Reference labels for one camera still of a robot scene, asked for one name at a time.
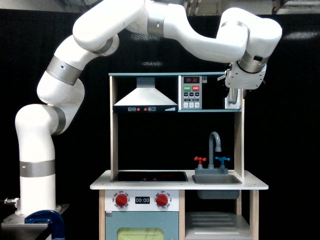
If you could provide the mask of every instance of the burner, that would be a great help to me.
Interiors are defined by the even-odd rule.
[[[120,171],[112,182],[187,182],[184,171]]]

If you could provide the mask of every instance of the oven knob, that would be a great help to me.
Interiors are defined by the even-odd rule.
[[[168,204],[168,198],[166,195],[164,194],[159,194],[157,197],[156,197],[156,200],[155,200],[156,204],[160,207],[164,207],[165,205]]]
[[[125,206],[127,204],[127,202],[128,202],[128,198],[124,194],[119,194],[115,198],[115,204],[117,204],[119,207]]]

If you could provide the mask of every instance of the wooden post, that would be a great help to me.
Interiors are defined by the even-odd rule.
[[[250,233],[253,240],[259,239],[259,190],[250,190]]]
[[[106,240],[105,190],[99,190],[99,240]]]
[[[242,190],[240,190],[240,195],[235,201],[235,213],[242,215]]]
[[[117,82],[115,77],[110,76],[110,169],[111,179],[118,173],[118,114],[113,113],[113,106],[117,100]]]
[[[245,176],[245,100],[241,92],[241,112],[234,114],[234,171]]]
[[[186,239],[186,192],[179,190],[179,240]]]

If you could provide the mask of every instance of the oven window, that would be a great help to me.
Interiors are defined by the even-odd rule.
[[[117,232],[117,240],[165,240],[160,228],[122,227]]]

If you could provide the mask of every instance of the range hood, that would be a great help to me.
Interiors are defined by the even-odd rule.
[[[136,89],[113,105],[114,113],[177,112],[178,105],[156,89],[154,77],[137,77]]]

